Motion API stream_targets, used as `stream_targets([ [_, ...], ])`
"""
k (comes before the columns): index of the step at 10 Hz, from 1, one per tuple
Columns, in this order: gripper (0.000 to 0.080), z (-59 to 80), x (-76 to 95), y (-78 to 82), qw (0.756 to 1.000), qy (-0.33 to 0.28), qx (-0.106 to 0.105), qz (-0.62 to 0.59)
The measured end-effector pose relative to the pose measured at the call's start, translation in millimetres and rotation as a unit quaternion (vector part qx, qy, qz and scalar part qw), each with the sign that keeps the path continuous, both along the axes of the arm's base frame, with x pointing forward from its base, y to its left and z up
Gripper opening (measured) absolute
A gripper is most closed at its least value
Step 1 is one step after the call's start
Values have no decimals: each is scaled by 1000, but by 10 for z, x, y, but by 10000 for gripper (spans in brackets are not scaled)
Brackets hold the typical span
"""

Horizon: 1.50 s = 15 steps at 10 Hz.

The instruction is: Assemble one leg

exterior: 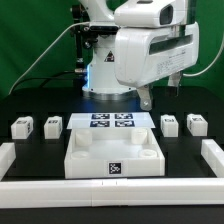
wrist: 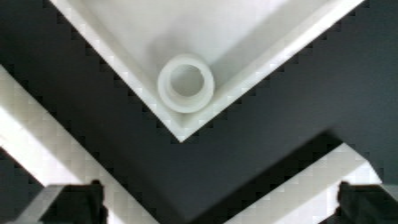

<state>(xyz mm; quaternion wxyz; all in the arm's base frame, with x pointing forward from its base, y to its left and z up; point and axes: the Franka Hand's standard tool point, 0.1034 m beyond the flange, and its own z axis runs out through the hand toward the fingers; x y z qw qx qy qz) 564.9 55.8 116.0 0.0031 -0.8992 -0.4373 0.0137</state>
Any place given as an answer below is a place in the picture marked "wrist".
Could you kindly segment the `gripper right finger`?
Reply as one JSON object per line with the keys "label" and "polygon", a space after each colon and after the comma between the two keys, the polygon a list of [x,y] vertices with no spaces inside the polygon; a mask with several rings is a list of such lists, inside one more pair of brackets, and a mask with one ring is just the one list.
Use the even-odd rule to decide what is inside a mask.
{"label": "gripper right finger", "polygon": [[338,209],[320,224],[398,224],[398,185],[343,182]]}

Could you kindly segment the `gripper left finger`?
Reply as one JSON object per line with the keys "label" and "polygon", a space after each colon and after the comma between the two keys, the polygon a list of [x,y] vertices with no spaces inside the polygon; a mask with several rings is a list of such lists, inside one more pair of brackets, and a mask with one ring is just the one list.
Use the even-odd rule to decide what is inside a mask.
{"label": "gripper left finger", "polygon": [[109,224],[105,186],[98,180],[86,185],[50,185],[40,192],[15,224]]}

